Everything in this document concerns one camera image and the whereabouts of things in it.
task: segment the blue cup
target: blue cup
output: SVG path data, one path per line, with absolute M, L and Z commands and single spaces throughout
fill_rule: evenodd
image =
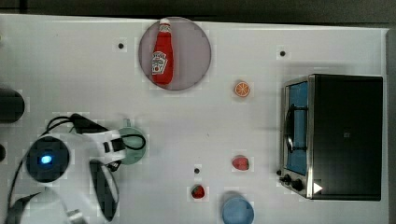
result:
M 233 197 L 223 205 L 222 218 L 225 224 L 251 224 L 254 219 L 253 207 L 243 197 Z

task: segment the circular plate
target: circular plate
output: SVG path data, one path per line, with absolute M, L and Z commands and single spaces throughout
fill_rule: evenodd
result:
M 160 22 L 152 24 L 143 34 L 139 46 L 139 62 L 155 85 L 169 91 L 181 91 L 198 83 L 210 65 L 211 49 L 205 32 L 193 21 L 180 17 L 167 18 L 171 22 L 172 47 L 174 51 L 174 76 L 168 85 L 152 80 L 151 59 Z

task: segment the ketchup label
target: ketchup label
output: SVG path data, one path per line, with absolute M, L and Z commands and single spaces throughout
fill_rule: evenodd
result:
M 160 25 L 160 32 L 171 33 L 171 27 L 168 25 Z
M 163 71 L 165 71 L 166 63 L 168 60 L 166 59 L 166 54 L 160 51 L 155 51 L 152 54 L 152 75 L 161 75 Z

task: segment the toy orange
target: toy orange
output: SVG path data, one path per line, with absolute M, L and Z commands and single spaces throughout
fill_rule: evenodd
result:
M 250 93 L 250 87 L 246 82 L 241 81 L 238 84 L 236 84 L 235 86 L 236 95 L 240 97 L 247 97 L 249 93 Z

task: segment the blue light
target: blue light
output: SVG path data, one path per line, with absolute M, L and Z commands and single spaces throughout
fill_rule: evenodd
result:
M 43 164 L 50 163 L 51 161 L 52 161 L 52 157 L 51 156 L 43 156 L 43 157 L 41 157 L 41 163 L 43 163 Z

